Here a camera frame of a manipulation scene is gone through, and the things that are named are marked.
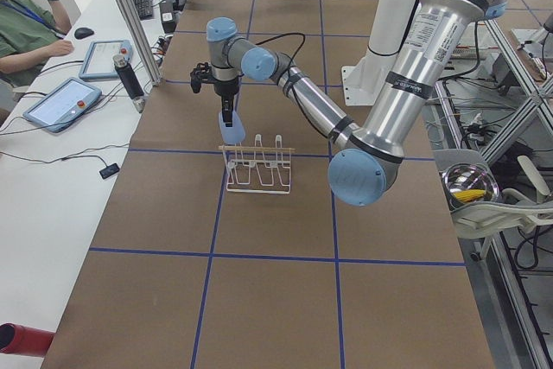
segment computer mouse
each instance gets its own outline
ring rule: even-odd
[[[87,38],[90,35],[94,35],[94,31],[90,28],[77,28],[75,29],[75,38],[83,39]]]

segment metal bowl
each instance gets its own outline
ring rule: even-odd
[[[486,194],[478,200],[495,202],[499,199],[498,183],[484,166],[478,164],[454,164],[442,173],[442,182],[446,193],[450,196],[449,203],[452,207],[462,207],[464,205],[464,202],[454,197],[455,193],[463,190],[485,190]]]

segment red cup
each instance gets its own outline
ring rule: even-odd
[[[0,353],[43,358],[53,339],[52,332],[5,323],[0,326]]]

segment white table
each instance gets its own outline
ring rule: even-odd
[[[150,45],[154,45],[157,37],[163,35],[159,9],[155,8],[153,19],[142,22]],[[82,26],[92,28],[95,35],[75,40],[73,32]],[[90,41],[129,39],[132,43],[115,0],[92,0],[67,39],[73,41],[74,52],[51,59],[46,67],[82,60]],[[136,67],[139,62],[138,53],[134,53],[132,66]],[[56,68],[37,78],[29,90],[50,92],[78,73],[79,65]],[[137,70],[137,76],[142,85],[148,80],[144,70]],[[94,84],[107,94],[118,82]],[[38,99],[38,96],[24,97],[4,126]],[[126,144],[139,118],[122,89],[113,102],[61,133],[35,130],[0,136],[0,151],[52,160],[87,148]],[[17,119],[5,132],[33,127]],[[110,149],[90,154],[121,166],[126,151]],[[56,330],[117,178],[103,180],[99,175],[103,167],[96,158],[39,164],[0,155],[0,324],[14,322]],[[0,354],[0,367],[6,369],[35,369],[41,363],[39,358]]]

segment tablet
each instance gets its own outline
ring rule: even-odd
[[[96,86],[70,78],[26,110],[23,117],[45,130],[57,133],[65,130],[87,111],[101,93]]]
[[[122,54],[127,62],[132,57],[132,47],[127,40],[94,41],[90,43],[79,78],[85,81],[117,80],[113,55]]]

